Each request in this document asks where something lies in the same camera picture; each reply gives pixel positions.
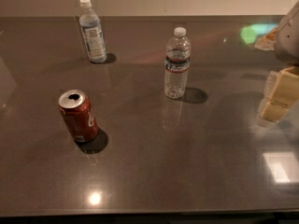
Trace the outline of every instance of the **can lid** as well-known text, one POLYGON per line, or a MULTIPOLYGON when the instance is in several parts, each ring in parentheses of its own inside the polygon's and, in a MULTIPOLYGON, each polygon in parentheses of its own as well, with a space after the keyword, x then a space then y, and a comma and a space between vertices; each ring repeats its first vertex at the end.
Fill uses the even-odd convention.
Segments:
POLYGON ((86 95, 83 91, 70 90, 60 96, 58 104, 62 108, 76 108, 83 104, 85 97, 86 95))

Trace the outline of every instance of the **bottle label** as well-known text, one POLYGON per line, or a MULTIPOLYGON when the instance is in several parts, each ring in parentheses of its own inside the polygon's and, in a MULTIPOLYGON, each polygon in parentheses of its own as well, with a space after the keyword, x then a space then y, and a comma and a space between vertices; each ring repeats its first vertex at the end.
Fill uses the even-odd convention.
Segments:
POLYGON ((82 33, 89 57, 95 60, 105 57, 103 33, 99 26, 82 27, 82 33))
POLYGON ((183 73, 189 69, 190 58, 172 60, 169 57, 165 59, 165 69, 173 73, 183 73))

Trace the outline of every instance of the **water in bottle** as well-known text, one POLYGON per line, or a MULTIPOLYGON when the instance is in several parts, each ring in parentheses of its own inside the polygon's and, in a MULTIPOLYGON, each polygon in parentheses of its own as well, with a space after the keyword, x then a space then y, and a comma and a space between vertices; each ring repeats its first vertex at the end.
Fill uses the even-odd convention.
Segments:
POLYGON ((82 14, 79 22, 88 57, 92 63, 102 63, 107 55, 100 20, 92 9, 91 0, 80 0, 80 5, 82 14))
POLYGON ((191 44, 186 29, 178 27, 166 45, 164 92, 171 99, 178 99, 186 90, 190 66, 191 44))

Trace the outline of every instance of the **green light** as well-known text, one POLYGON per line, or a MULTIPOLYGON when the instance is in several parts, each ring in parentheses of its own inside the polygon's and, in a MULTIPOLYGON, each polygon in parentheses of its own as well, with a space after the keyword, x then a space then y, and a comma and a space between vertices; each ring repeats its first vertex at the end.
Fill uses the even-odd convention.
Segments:
POLYGON ((274 23, 253 24, 242 28, 241 37, 246 44, 252 44, 256 41, 257 36, 266 35, 276 26, 274 23))
POLYGON ((256 40, 256 32, 252 29, 251 26, 244 27, 241 31, 241 37, 246 44, 251 44, 256 40))

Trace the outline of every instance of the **beige object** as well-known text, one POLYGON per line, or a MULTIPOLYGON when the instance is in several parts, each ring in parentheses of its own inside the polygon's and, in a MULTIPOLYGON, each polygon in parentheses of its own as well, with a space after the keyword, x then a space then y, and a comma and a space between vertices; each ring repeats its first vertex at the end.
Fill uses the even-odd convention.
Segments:
POLYGON ((276 81, 271 88, 270 95, 265 99, 264 104, 261 103, 263 107, 260 108, 258 116, 258 123, 261 126, 267 126, 264 120, 278 122, 299 99, 299 67, 281 70, 276 75, 276 81))

